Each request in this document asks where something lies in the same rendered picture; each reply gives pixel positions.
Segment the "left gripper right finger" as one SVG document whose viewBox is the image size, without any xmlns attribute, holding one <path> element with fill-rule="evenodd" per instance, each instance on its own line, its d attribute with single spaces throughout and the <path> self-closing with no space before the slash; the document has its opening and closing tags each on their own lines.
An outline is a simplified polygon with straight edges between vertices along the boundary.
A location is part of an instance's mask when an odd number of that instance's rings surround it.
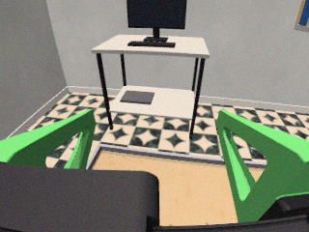
<svg viewBox="0 0 309 232">
<path fill-rule="evenodd" d="M 308 140 L 222 109 L 216 127 L 238 222 L 257 221 L 280 197 L 309 193 Z M 257 183 L 232 133 L 266 157 L 267 166 Z"/>
</svg>

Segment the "grey table edge rim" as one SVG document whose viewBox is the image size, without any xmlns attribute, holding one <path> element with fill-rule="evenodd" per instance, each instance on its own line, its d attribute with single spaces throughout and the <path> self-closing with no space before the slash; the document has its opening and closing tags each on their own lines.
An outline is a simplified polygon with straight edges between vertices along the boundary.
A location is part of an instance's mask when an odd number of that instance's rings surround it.
<svg viewBox="0 0 309 232">
<path fill-rule="evenodd" d="M 86 169 L 91 169 L 93 167 L 101 150 L 140 155 L 140 156 L 164 158 L 164 159 L 171 159 L 171 160 L 187 160 L 187 161 L 196 161 L 196 162 L 225 165 L 224 159 L 221 159 L 221 158 L 192 156 L 192 155 L 184 155 L 184 154 L 175 154 L 175 153 L 135 149 L 135 148 L 121 147 L 121 146 L 113 146 L 113 145 L 106 145 L 106 144 L 98 144 L 97 148 L 95 149 L 95 151 L 93 152 L 91 158 L 89 159 L 87 163 Z M 245 160 L 244 162 L 247 167 L 265 168 L 267 166 L 266 162 L 261 162 L 261 161 Z"/>
</svg>

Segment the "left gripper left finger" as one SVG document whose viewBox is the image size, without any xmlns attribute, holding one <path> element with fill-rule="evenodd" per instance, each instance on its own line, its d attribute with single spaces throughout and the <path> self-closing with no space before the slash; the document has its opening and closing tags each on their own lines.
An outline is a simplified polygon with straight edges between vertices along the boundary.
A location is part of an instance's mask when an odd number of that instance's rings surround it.
<svg viewBox="0 0 309 232">
<path fill-rule="evenodd" d="M 46 166 L 50 153 L 81 132 L 65 168 L 86 169 L 96 124 L 93 109 L 88 109 L 62 121 L 1 140 L 0 161 Z"/>
</svg>

